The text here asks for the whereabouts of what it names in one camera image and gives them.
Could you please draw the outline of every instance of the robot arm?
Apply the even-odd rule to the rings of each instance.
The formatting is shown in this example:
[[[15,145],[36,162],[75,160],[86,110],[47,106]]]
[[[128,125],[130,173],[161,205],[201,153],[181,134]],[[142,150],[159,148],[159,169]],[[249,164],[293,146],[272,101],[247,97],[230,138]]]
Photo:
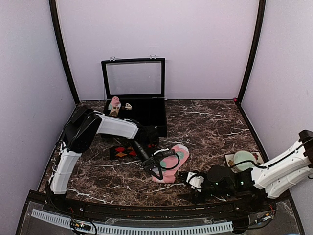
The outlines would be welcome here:
[[[199,203],[219,195],[279,197],[313,173],[313,132],[304,130],[299,136],[300,140],[284,153],[237,174],[219,165],[212,166],[207,173],[181,173],[180,178],[195,189],[188,200]]]
[[[96,134],[107,134],[130,139],[132,146],[148,173],[163,179],[159,158],[175,154],[173,150],[158,151],[155,155],[149,144],[158,144],[156,129],[144,128],[134,120],[106,116],[84,106],[64,126],[60,155],[53,167],[48,184],[54,194],[65,194],[69,178],[77,160],[91,146]]]

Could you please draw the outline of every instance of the open box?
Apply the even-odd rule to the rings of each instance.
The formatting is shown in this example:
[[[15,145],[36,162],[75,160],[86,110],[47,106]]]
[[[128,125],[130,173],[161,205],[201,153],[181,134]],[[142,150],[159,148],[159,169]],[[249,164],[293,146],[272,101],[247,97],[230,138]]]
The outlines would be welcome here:
[[[118,117],[155,126],[159,136],[166,137],[165,58],[106,60],[101,64],[108,99],[104,114],[110,113],[109,103],[117,96],[121,106],[132,106],[131,110],[121,108]]]

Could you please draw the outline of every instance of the white wall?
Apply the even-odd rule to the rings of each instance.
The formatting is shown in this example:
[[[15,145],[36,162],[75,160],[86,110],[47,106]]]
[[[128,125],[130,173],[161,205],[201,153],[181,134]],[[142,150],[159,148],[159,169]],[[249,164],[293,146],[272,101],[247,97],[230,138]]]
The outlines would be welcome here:
[[[74,109],[47,0],[0,4],[0,234],[15,234]]]
[[[268,0],[243,108],[269,158],[313,131],[313,2]],[[291,189],[306,234],[313,234],[313,186]]]
[[[237,97],[258,0],[60,0],[67,55],[81,100],[103,99],[101,61],[167,59],[167,98]]]

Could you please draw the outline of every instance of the brown marble surface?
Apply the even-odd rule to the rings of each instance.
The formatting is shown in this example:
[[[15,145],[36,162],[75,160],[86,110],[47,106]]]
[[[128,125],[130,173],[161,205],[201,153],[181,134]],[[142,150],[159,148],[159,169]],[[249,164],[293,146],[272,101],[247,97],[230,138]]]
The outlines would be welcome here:
[[[103,111],[104,102],[84,101],[80,105]],[[225,154],[239,150],[258,151],[233,101],[168,100],[166,112],[168,137],[160,138],[160,147],[170,148],[181,143],[190,151],[190,157],[179,171],[207,171],[212,165],[224,165]],[[92,146],[83,153],[74,168],[68,183],[68,198],[127,206],[191,205],[177,197],[180,193],[188,193],[188,186],[152,182],[137,159],[110,160],[109,148],[119,143],[123,144],[124,140],[104,140],[96,135]],[[45,191],[53,162],[54,158],[45,173],[41,192]]]

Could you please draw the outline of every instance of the transparent box lid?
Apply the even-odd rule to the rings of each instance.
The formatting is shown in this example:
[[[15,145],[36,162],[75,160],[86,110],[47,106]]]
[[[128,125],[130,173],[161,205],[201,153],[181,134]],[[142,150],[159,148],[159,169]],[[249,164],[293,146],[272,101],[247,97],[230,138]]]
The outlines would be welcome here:
[[[107,98],[164,97],[165,59],[102,61]]]

